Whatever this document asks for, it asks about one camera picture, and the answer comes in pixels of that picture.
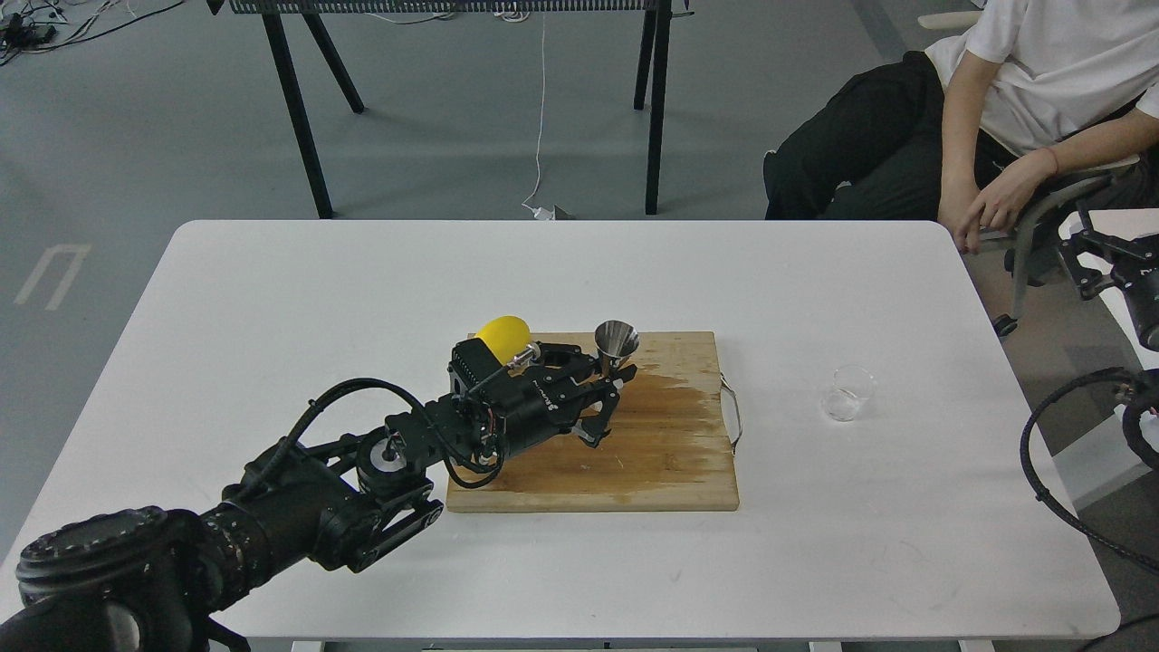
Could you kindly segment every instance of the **white cable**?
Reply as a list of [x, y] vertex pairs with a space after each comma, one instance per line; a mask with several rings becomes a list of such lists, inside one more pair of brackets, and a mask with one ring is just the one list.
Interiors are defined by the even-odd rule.
[[531, 12], [495, 12], [495, 17], [509, 23], [522, 23], [531, 17]]
[[420, 23], [429, 23], [431, 21], [449, 21], [454, 16], [454, 12], [435, 12], [430, 16], [427, 16], [425, 19], [418, 19], [416, 21], [393, 21], [384, 16], [382, 14], [364, 14], [364, 15], [370, 16], [372, 19], [378, 19], [380, 21], [386, 21], [391, 24], [420, 24]]
[[544, 168], [539, 162], [539, 152], [544, 145], [544, 112], [547, 108], [547, 12], [544, 12], [544, 31], [539, 37], [539, 61], [542, 68], [542, 83], [540, 86], [539, 94], [539, 137], [535, 139], [535, 188], [532, 189], [527, 198], [523, 200], [523, 207], [530, 210], [532, 214], [537, 213], [537, 210], [530, 205], [527, 202], [539, 192], [539, 183], [544, 178]]

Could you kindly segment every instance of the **wrist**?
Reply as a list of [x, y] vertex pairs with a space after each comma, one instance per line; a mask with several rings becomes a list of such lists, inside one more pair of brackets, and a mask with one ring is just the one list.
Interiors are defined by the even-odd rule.
[[1055, 152], [1054, 147], [1041, 147], [1035, 149], [1035, 152], [1041, 152], [1038, 155], [1042, 159], [1042, 171], [1044, 178], [1050, 178], [1058, 174], [1060, 166], [1058, 163], [1058, 153]]

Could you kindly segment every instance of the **yellow ball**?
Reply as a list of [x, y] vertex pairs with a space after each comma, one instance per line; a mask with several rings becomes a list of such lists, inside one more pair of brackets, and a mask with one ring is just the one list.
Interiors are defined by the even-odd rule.
[[531, 329], [523, 318], [508, 314], [488, 321], [475, 337], [487, 345], [495, 360], [506, 365], [531, 344]]

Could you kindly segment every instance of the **clear glass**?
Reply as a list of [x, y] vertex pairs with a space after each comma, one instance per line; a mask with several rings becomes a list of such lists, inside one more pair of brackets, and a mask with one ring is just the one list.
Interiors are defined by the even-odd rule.
[[833, 381], [822, 388], [821, 409], [834, 422], [852, 422], [877, 390], [867, 369], [846, 365], [833, 372]]

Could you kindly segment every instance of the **desk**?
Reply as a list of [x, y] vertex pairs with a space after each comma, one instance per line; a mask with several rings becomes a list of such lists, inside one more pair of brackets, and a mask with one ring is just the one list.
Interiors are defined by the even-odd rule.
[[[504, 313], [542, 332], [715, 332], [744, 413], [739, 510], [446, 514], [359, 576], [292, 567], [225, 625], [451, 649], [1117, 627], [1089, 543], [1022, 478], [1029, 410], [945, 229], [824, 221], [187, 224], [0, 569], [0, 617], [35, 536], [122, 507], [209, 510], [306, 400], [356, 376], [437, 397], [451, 346]], [[837, 424], [814, 388], [846, 364], [879, 394]], [[404, 408], [362, 395], [304, 442]], [[1041, 442], [1036, 464], [1057, 486]]]
[[[210, 9], [217, 14], [225, 0], [209, 0]], [[400, 12], [505, 12], [512, 9], [530, 12], [603, 12], [644, 10], [643, 32], [640, 41], [640, 59], [636, 65], [636, 89], [633, 108], [643, 110], [651, 68], [651, 117], [648, 129], [648, 170], [644, 188], [644, 213], [656, 214], [659, 197], [659, 157], [664, 139], [664, 95], [668, 87], [668, 44], [672, 23], [672, 0], [229, 0], [229, 7], [238, 14], [261, 14], [265, 35], [278, 71], [282, 93], [285, 96], [294, 138], [306, 167], [306, 178], [314, 196], [314, 206], [320, 218], [334, 215], [329, 190], [322, 175], [322, 163], [306, 117], [306, 105], [298, 87], [290, 45], [282, 25], [282, 14], [301, 14], [314, 42], [322, 51], [326, 64], [338, 82], [350, 110], [365, 110], [345, 65], [334, 47], [329, 32], [322, 24], [322, 13], [400, 13]]]

